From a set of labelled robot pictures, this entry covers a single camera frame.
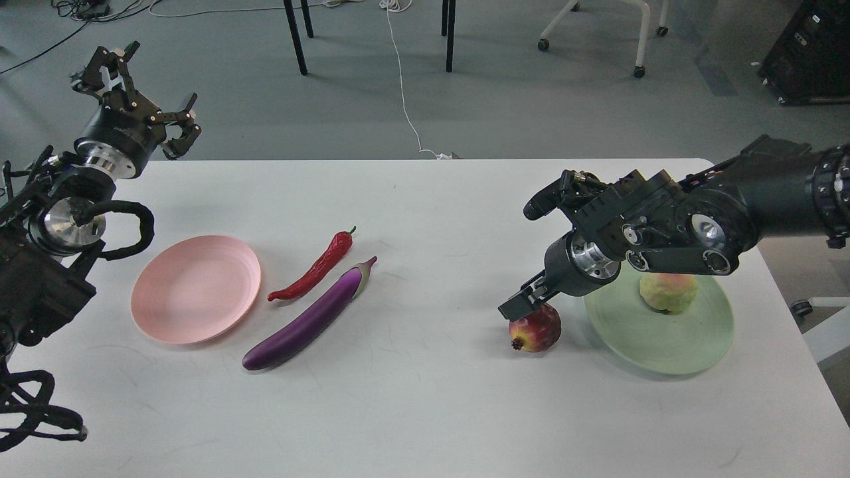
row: purple eggplant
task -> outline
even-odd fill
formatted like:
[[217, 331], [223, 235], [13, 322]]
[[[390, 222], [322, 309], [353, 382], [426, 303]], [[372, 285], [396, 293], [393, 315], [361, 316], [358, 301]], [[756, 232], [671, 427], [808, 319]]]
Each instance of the purple eggplant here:
[[261, 370], [293, 358], [319, 337], [345, 306], [360, 295], [376, 261], [377, 257], [373, 257], [349, 269], [294, 321], [249, 350], [242, 358], [242, 366], [248, 370]]

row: plastic vegetable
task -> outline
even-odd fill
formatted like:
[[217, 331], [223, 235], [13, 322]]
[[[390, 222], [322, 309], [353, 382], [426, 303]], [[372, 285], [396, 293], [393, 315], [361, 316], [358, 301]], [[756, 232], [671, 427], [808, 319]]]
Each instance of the plastic vegetable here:
[[561, 316], [549, 304], [542, 305], [518, 321], [507, 326], [511, 334], [511, 346], [515, 350], [542, 352], [558, 342], [561, 337]]
[[640, 296], [655, 310], [681, 314], [697, 294], [696, 277], [689, 274], [647, 273], [640, 278]]
[[242, 366], [248, 370], [260, 370], [293, 358], [319, 337], [345, 306], [360, 295], [376, 261], [377, 257], [373, 257], [349, 269], [294, 321], [249, 350], [242, 358]]
[[269, 302], [275, 299], [297, 299], [310, 292], [351, 248], [351, 234], [355, 229], [357, 229], [357, 226], [349, 231], [338, 232], [331, 239], [331, 244], [328, 245], [327, 250], [313, 263], [313, 266], [291, 286], [270, 293]]

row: black equipment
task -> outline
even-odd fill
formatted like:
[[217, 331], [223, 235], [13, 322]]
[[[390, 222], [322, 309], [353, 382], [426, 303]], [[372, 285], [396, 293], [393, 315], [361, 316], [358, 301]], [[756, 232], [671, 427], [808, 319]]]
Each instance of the black equipment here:
[[762, 136], [740, 155], [681, 181], [638, 171], [613, 184], [566, 170], [525, 205], [530, 220], [560, 209], [573, 228], [549, 246], [544, 270], [499, 307], [509, 321], [557, 293], [611, 283], [621, 261], [640, 271], [725, 276], [764, 237], [850, 235], [850, 145], [811, 146]]
[[850, 102], [850, 0], [805, 0], [759, 74], [783, 105]]
[[[95, 295], [86, 275], [98, 258], [123, 259], [140, 253], [154, 236], [154, 217], [137, 202], [116, 201], [116, 179], [137, 178], [160, 145], [176, 159], [201, 133], [191, 107], [163, 113], [133, 85], [127, 63], [139, 47], [123, 51], [98, 47], [88, 65], [73, 77], [72, 88], [98, 99], [99, 108], [74, 142], [74, 152], [53, 155], [48, 146], [24, 171], [3, 164], [7, 202], [0, 207], [0, 414], [22, 415], [16, 428], [0, 428], [0, 452], [27, 436], [59, 440], [86, 438], [79, 414], [49, 404], [54, 380], [43, 370], [10, 373], [9, 357], [17, 344], [38, 344], [73, 320]], [[102, 70], [107, 73], [104, 83]], [[179, 138], [167, 139], [166, 127], [179, 126]], [[24, 178], [15, 194], [12, 178]], [[138, 243], [104, 251], [101, 237], [105, 213], [130, 213], [139, 218]], [[59, 259], [76, 255], [64, 267]], [[34, 395], [22, 385], [39, 385]], [[51, 424], [67, 434], [37, 431]]]

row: green plate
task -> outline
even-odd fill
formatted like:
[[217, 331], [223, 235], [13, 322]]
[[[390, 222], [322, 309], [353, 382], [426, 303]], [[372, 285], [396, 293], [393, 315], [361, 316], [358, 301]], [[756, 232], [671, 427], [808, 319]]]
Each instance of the green plate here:
[[653, 372], [697, 373], [732, 345], [734, 320], [726, 294], [711, 276], [697, 276], [699, 292], [681, 314], [651, 309], [638, 290], [642, 273], [623, 264], [609, 285], [584, 298], [599, 337], [619, 356]]

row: pink plate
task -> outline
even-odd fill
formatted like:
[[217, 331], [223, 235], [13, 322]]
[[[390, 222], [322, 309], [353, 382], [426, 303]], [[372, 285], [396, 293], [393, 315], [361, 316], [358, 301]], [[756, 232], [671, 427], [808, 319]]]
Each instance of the pink plate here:
[[260, 288], [260, 263], [247, 244], [198, 236], [162, 251], [142, 270], [130, 310], [142, 332], [193, 344], [233, 327]]

